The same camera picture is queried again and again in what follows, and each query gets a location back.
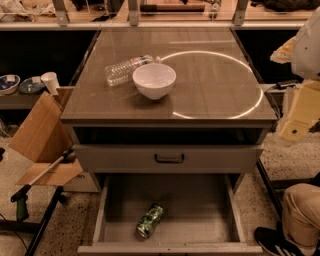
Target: drawer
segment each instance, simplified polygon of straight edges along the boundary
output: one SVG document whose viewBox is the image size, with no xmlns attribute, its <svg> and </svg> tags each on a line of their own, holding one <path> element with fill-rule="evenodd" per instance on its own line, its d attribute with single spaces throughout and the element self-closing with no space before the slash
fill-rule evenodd
<svg viewBox="0 0 320 256">
<path fill-rule="evenodd" d="M 84 170 L 94 173 L 244 173 L 263 145 L 75 145 Z"/>
<path fill-rule="evenodd" d="M 226 174 L 112 174 L 101 194 L 93 244 L 79 255 L 261 255 L 244 241 Z M 153 234 L 136 232 L 153 202 L 165 213 Z"/>
</svg>

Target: small bowl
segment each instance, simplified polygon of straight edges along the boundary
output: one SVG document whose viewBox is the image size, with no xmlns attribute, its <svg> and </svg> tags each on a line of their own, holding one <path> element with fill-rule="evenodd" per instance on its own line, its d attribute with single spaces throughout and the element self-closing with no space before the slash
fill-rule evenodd
<svg viewBox="0 0 320 256">
<path fill-rule="evenodd" d="M 19 86 L 19 91 L 24 94 L 39 94 L 45 88 L 46 85 L 41 81 L 40 76 L 35 76 L 24 80 Z"/>
<path fill-rule="evenodd" d="M 161 99 L 173 88 L 176 72 L 161 63 L 150 63 L 133 72 L 133 81 L 139 92 L 151 100 Z"/>
<path fill-rule="evenodd" d="M 5 75 L 0 77 L 0 94 L 9 95 L 17 91 L 20 77 L 17 75 Z"/>
</svg>

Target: drawer handle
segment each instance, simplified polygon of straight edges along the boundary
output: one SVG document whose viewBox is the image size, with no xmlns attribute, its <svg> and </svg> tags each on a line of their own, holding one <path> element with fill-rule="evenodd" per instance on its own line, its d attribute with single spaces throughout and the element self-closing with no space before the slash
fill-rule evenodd
<svg viewBox="0 0 320 256">
<path fill-rule="evenodd" d="M 184 162 L 184 154 L 181 154 L 180 158 L 161 158 L 158 154 L 154 154 L 154 160 L 159 164 L 181 164 Z"/>
</svg>

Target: clear water bottle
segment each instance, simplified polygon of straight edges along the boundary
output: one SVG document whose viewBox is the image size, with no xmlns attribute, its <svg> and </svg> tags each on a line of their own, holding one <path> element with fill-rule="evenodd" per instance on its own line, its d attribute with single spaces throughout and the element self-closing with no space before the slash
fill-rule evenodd
<svg viewBox="0 0 320 256">
<path fill-rule="evenodd" d="M 115 86 L 128 82 L 132 80 L 132 74 L 138 67 L 154 62 L 161 62 L 160 57 L 153 58 L 150 55 L 144 55 L 107 66 L 105 67 L 107 83 Z"/>
</svg>

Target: black bag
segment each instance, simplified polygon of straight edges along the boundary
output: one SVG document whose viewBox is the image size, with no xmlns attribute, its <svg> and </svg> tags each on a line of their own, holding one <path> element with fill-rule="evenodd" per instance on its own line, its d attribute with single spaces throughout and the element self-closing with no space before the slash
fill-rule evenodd
<svg viewBox="0 0 320 256">
<path fill-rule="evenodd" d="M 259 4 L 276 12 L 293 12 L 296 10 L 314 10 L 320 6 L 320 0 L 252 0 L 252 6 Z"/>
</svg>

